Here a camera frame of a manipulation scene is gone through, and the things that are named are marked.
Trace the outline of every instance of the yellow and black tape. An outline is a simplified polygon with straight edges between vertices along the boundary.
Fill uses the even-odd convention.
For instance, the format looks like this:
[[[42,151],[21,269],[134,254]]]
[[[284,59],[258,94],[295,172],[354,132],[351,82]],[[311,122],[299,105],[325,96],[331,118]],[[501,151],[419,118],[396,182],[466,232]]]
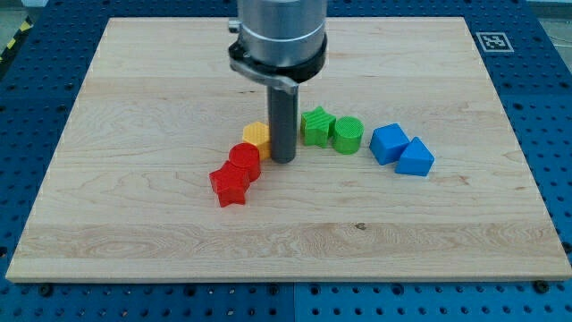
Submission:
[[[2,51],[0,55],[0,80],[6,75],[10,65],[12,64],[14,58],[16,57],[16,53],[20,50],[21,46],[24,44],[24,41],[28,37],[31,29],[33,27],[31,19],[28,17],[26,20],[21,24],[21,26],[16,31],[16,34],[8,44],[6,44],[6,48]]]

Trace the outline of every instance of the blue pegboard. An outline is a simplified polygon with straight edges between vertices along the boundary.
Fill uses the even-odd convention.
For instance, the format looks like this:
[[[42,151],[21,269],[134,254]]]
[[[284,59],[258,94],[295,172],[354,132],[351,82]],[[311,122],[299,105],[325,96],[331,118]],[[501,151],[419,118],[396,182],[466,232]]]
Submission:
[[[463,16],[562,241],[572,242],[572,75],[522,0],[331,0],[330,16]],[[109,17],[236,15],[236,0],[52,0],[0,81],[0,321],[572,320],[572,282],[14,285],[4,279]]]

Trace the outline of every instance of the wood grain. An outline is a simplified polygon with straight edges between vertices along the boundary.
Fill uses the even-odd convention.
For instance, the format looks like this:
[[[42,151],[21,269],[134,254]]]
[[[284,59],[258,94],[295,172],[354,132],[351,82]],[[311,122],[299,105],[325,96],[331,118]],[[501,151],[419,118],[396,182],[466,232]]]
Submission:
[[[231,72],[222,19],[111,19],[13,256],[13,282],[567,279],[568,259],[461,18],[332,19],[327,65],[300,89],[365,124],[352,156],[270,161],[248,204],[208,173],[264,121]],[[399,122],[427,178],[367,148]]]

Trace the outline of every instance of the green cylinder block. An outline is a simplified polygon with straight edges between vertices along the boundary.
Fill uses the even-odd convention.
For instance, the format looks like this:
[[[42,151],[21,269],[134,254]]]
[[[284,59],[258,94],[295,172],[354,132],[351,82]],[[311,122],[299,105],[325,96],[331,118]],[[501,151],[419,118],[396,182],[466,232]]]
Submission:
[[[345,155],[358,152],[364,124],[352,116],[344,116],[333,127],[333,148]]]

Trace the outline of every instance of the metal cylinder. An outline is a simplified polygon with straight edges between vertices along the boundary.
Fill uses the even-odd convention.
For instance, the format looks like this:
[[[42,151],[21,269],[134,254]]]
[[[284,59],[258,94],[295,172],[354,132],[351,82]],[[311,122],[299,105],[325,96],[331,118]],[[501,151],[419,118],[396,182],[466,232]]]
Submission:
[[[298,93],[267,88],[270,123],[270,155],[277,163],[289,163],[296,156]]]
[[[290,67],[320,49],[327,0],[239,0],[239,42],[263,64]]]

